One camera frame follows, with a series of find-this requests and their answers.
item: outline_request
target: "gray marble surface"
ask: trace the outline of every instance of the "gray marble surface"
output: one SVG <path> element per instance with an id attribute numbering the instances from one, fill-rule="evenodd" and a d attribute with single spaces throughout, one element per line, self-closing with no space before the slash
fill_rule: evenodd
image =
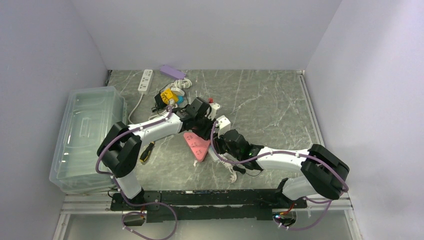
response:
<path id="1" fill-rule="evenodd" d="M 193 82 L 186 90 L 190 102 L 195 97 L 213 98 L 222 108 L 233 129 L 252 144 L 274 149 L 305 149 L 317 143 L 305 95 L 296 71 L 286 70 L 185 70 Z M 130 112 L 140 98 L 137 91 L 142 70 L 114 70 L 109 86 L 125 98 Z M 154 96 L 172 79 L 153 73 L 152 85 L 131 120 L 142 123 L 151 116 Z M 137 178 L 145 190 L 222 190 L 276 188 L 293 172 L 264 170 L 258 176 L 237 173 L 230 183 L 230 172 L 207 155 L 194 166 L 195 157 L 183 138 L 176 134 L 156 142 L 146 164 L 136 166 Z M 256 175 L 258 171 L 249 171 Z"/>

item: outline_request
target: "power outlet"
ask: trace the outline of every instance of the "power outlet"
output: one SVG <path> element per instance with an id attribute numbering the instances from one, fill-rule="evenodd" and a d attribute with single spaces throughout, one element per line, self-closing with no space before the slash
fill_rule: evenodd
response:
<path id="1" fill-rule="evenodd" d="M 152 69 L 146 69 L 143 72 L 143 76 L 141 77 L 140 84 L 138 85 L 138 91 L 142 94 L 147 94 L 150 85 L 153 79 L 153 70 Z"/>

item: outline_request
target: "small blue object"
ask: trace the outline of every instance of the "small blue object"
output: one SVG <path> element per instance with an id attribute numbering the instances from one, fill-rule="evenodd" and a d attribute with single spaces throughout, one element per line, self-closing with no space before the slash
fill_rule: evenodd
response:
<path id="1" fill-rule="evenodd" d="M 180 104 L 182 102 L 184 102 L 183 96 L 178 96 L 178 101 L 176 102 L 176 104 Z"/>

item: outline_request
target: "yellow object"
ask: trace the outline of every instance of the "yellow object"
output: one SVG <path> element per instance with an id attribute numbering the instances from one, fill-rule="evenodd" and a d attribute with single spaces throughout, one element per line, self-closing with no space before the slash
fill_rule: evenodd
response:
<path id="1" fill-rule="evenodd" d="M 160 97 L 162 98 L 162 101 L 165 104 L 170 104 L 170 100 L 173 100 L 174 103 L 178 102 L 178 96 L 175 93 L 173 93 L 169 88 L 163 91 L 160 94 Z"/>

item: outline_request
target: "glass panel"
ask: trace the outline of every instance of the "glass panel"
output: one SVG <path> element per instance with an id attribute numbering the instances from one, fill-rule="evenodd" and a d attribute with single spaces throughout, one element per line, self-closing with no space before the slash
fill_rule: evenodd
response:
<path id="1" fill-rule="evenodd" d="M 293 227 L 312 224 L 320 211 L 297 212 Z M 173 229 L 174 222 L 146 223 L 132 227 L 149 238 L 161 239 Z M 255 219 L 184 220 L 178 222 L 177 231 L 171 240 L 225 240 L 225 239 L 290 239 L 290 240 L 351 240 L 348 223 L 343 210 L 329 211 L 315 227 L 304 231 L 286 231 L 277 228 L 273 221 Z M 122 230 L 120 215 L 72 215 L 66 230 L 65 240 L 141 240 L 142 238 Z"/>

